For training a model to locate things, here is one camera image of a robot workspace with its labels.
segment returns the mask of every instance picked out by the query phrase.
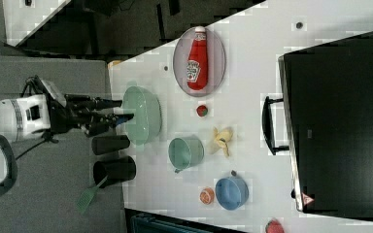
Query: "small blue bowl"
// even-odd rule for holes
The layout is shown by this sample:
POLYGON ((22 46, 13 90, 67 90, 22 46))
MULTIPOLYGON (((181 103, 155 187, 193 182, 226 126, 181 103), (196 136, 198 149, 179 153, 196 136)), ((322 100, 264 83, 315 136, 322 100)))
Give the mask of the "small blue bowl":
POLYGON ((220 205, 229 211, 244 205, 250 194, 244 180, 236 177, 220 179, 215 187, 215 193, 220 205))

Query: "black mug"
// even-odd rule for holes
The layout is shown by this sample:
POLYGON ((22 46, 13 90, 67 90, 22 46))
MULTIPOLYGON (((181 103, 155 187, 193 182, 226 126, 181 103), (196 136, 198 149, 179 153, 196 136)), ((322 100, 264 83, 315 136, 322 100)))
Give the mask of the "black mug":
POLYGON ((127 149, 129 139, 126 135, 103 136, 92 139, 92 151, 95 155, 127 149))
POLYGON ((136 176, 135 161, 130 156, 126 156, 116 160, 96 162, 93 165, 95 183, 99 184, 106 176, 108 179, 100 188, 133 180, 136 176))

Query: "red sticker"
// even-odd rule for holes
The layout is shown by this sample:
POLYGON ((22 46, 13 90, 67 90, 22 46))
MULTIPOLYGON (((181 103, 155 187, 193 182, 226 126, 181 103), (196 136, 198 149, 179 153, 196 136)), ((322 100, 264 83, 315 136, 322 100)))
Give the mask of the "red sticker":
POLYGON ((302 200, 304 201, 304 206, 310 204, 311 202, 314 201, 314 199, 312 199, 311 197, 309 197, 308 195, 302 193, 302 200))

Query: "small orange cup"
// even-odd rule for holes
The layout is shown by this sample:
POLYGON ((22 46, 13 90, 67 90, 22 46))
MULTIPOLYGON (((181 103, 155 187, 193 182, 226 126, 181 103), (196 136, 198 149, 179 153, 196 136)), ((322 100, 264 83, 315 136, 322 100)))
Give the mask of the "small orange cup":
POLYGON ((201 191, 201 194, 199 195, 199 199, 202 203, 205 205, 209 205, 214 201, 215 193, 214 190, 212 190, 210 187, 206 187, 201 191))

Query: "teal cup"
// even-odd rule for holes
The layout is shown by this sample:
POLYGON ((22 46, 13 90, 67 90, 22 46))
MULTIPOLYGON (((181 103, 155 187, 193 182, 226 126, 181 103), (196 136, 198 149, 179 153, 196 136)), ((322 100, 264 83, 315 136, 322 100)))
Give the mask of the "teal cup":
POLYGON ((175 172, 179 173, 202 161, 204 147, 195 136, 175 138, 169 144, 168 154, 172 165, 175 167, 175 172))

